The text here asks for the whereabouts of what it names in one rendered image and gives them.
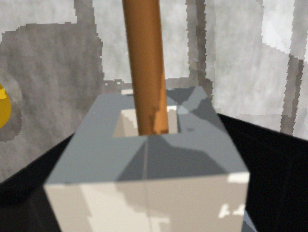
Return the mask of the yellow short cylinder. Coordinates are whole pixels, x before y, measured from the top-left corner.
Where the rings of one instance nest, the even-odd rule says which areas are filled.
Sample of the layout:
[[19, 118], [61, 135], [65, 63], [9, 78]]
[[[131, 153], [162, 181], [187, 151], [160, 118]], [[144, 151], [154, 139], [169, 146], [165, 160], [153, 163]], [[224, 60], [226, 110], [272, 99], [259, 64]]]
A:
[[4, 126], [10, 118], [11, 102], [6, 90], [0, 84], [0, 128]]

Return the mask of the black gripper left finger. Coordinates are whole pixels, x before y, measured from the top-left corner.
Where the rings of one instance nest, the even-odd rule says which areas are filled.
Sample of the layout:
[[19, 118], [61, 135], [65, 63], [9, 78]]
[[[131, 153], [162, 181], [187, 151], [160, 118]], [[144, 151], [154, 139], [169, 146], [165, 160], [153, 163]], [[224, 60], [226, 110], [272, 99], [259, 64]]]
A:
[[0, 183], [0, 232], [62, 232], [44, 185], [74, 134]]

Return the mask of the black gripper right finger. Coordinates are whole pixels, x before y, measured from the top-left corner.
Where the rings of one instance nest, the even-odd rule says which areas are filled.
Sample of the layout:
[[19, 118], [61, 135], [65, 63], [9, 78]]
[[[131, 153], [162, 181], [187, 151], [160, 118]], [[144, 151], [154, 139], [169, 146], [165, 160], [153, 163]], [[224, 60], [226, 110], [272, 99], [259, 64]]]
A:
[[257, 232], [308, 232], [308, 140], [217, 113], [249, 171]]

